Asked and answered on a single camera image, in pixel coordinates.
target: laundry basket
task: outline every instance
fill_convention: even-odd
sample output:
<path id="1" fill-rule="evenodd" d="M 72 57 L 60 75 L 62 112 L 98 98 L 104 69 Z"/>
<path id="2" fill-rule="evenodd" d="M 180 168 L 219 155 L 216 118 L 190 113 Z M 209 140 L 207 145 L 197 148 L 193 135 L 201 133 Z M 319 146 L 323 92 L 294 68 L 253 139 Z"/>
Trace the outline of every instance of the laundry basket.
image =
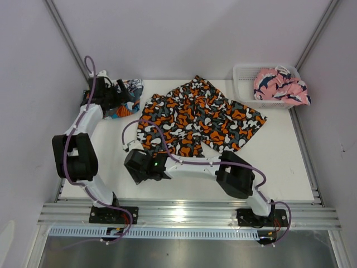
<path id="1" fill-rule="evenodd" d="M 275 68 L 281 64 L 237 64 L 233 67 L 234 97 L 235 100 L 253 109 L 258 108 L 292 108 L 282 100 L 256 100 L 254 98 L 254 80 L 261 69 Z M 299 73 L 293 66 L 283 64 L 291 73 L 292 77 L 300 78 Z"/>

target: white wall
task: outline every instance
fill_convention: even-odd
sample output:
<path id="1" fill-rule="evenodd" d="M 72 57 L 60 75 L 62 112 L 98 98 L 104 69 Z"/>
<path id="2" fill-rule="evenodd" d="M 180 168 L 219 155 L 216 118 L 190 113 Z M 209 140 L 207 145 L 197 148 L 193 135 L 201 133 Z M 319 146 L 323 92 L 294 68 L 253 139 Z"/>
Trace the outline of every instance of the white wall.
<path id="1" fill-rule="evenodd" d="M 52 136 L 74 120 L 85 80 L 42 1 L 2 0 L 0 37 L 0 232 L 15 221 L 3 267 L 21 267 L 59 180 Z"/>
<path id="2" fill-rule="evenodd" d="M 330 0 L 56 0 L 79 51 L 113 77 L 231 78 L 295 65 Z"/>
<path id="3" fill-rule="evenodd" d="M 327 205 L 357 256 L 357 1 L 343 0 L 301 70 L 312 104 L 298 110 Z"/>

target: white platform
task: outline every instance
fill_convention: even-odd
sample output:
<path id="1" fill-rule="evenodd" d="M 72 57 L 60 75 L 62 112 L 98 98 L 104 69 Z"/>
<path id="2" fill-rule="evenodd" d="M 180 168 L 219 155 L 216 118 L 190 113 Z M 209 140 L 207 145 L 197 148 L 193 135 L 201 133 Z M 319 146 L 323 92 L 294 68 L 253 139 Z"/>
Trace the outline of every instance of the white platform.
<path id="1" fill-rule="evenodd" d="M 233 98 L 233 81 L 210 80 L 226 97 Z M 141 108 L 153 93 L 165 95 L 187 80 L 145 80 L 141 98 Z M 313 195 L 299 145 L 293 129 L 290 114 L 286 109 L 260 109 L 268 117 L 264 126 L 238 151 L 238 155 L 252 166 L 262 170 L 267 176 L 267 183 L 262 192 L 274 200 L 289 202 L 310 202 Z M 129 117 L 102 120 L 92 135 L 92 143 L 99 161 L 99 175 L 118 198 L 150 200 L 234 200 L 224 193 L 218 183 L 195 178 L 177 178 L 171 180 L 147 180 L 136 185 L 124 167 L 126 154 L 122 150 L 121 134 L 124 126 L 139 119 L 141 112 Z M 126 132 L 126 142 L 136 139 L 137 124 Z M 218 155 L 204 145 L 205 156 Z M 65 183 L 62 197 L 86 197 L 75 186 Z"/>

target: orange and gray camo shorts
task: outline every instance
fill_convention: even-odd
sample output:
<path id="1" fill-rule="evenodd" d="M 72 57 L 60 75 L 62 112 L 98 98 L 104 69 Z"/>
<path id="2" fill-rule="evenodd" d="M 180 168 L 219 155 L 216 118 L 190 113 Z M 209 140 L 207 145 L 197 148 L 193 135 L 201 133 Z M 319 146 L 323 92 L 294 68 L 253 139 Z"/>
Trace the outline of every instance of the orange and gray camo shorts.
<path id="1" fill-rule="evenodd" d="M 141 119 L 159 126 L 170 153 L 187 157 L 204 157 L 201 142 L 220 153 L 238 151 L 267 120 L 256 110 L 225 98 L 199 76 L 166 96 L 154 94 Z M 165 152 L 160 134 L 147 122 L 139 123 L 137 138 L 150 155 Z"/>

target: metal floor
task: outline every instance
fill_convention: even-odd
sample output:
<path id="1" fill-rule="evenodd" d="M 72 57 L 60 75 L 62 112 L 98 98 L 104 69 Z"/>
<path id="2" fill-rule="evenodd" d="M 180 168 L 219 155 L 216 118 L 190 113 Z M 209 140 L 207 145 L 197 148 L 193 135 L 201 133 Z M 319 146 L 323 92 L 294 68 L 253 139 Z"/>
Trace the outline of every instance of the metal floor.
<path id="1" fill-rule="evenodd" d="M 327 231 L 291 231 L 275 248 L 255 241 L 126 238 L 106 246 L 88 238 L 48 237 L 41 268 L 323 267 L 337 268 Z"/>

